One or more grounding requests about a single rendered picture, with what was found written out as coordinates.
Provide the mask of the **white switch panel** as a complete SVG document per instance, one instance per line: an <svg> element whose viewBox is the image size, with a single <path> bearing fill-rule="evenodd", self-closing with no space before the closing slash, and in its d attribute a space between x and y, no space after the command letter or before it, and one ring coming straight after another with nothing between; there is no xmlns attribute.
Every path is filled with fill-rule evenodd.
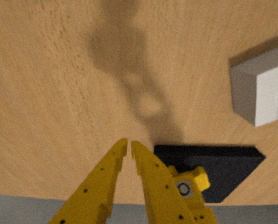
<svg viewBox="0 0 278 224"><path fill-rule="evenodd" d="M278 46L230 72L235 112L255 126L278 119Z"/></svg>

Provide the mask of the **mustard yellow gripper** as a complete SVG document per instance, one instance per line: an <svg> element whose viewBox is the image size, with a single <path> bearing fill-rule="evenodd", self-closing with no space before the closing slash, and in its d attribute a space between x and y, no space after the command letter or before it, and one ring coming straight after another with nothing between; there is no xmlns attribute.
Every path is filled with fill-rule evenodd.
<svg viewBox="0 0 278 224"><path fill-rule="evenodd" d="M127 147L127 138L118 140L48 224L106 224ZM197 224L166 165L137 140L131 141L131 154L141 176L148 224Z"/></svg>

